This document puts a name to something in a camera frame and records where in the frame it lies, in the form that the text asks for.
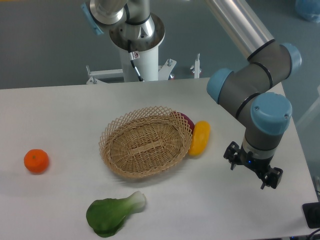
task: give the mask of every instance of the blue joint cap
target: blue joint cap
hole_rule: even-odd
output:
[[[286,97],[266,92],[255,98],[250,112],[254,125],[260,131],[277,136],[287,130],[292,116],[292,106]]]
[[[232,73],[232,71],[229,68],[221,68],[210,77],[206,85],[207,93],[217,104],[219,104],[221,89],[230,73]]]
[[[81,9],[86,17],[86,20],[90,24],[90,27],[94,31],[96,35],[104,34],[104,32],[100,29],[100,27],[96,24],[95,20],[92,18],[89,9],[87,8],[86,3],[81,4]]]
[[[282,43],[282,46],[284,46],[291,57],[291,72],[290,75],[295,74],[295,72],[300,68],[302,63],[301,54],[295,46],[293,46],[291,43]]]

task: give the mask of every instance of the blue object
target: blue object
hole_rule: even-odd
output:
[[[283,134],[290,123],[292,106],[288,99],[274,92],[266,92],[255,98],[251,105],[254,125],[268,135]]]
[[[295,10],[304,19],[320,23],[319,0],[295,0]]]
[[[295,46],[293,46],[291,43],[282,43],[282,46],[284,46],[291,57],[291,72],[290,75],[294,74],[301,66],[302,63],[302,58],[301,58],[301,54],[298,50],[298,48],[296,48]]]
[[[94,19],[92,18],[88,8],[87,8],[87,5],[85,3],[83,3],[81,5],[81,9],[88,21],[88,23],[90,24],[90,27],[93,29],[94,33],[96,35],[101,35],[101,34],[104,34],[104,32],[100,29],[100,27],[96,24],[96,22],[94,21]]]
[[[206,85],[206,91],[217,104],[219,104],[219,95],[221,89],[232,71],[229,68],[221,68],[210,77]]]

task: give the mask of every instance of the gray floor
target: gray floor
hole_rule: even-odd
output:
[[[0,89],[82,85],[88,80],[86,65],[92,71],[121,68],[109,36],[96,36],[89,28],[80,8],[83,1],[0,2]],[[296,122],[319,97],[320,23],[299,17],[294,0],[248,3],[279,43],[292,43],[302,54],[299,72],[283,82]],[[197,53],[202,77],[247,64],[204,0],[152,0],[151,9],[166,27],[159,64],[176,60],[176,78],[193,77],[190,66]],[[320,115],[299,132],[312,176],[320,175],[319,123]]]

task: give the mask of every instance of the orange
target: orange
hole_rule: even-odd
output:
[[[32,173],[42,173],[49,165],[48,154],[41,149],[32,149],[24,156],[24,165]]]

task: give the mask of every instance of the metal pole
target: metal pole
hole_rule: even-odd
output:
[[[211,12],[248,59],[274,37],[245,0],[205,0]]]

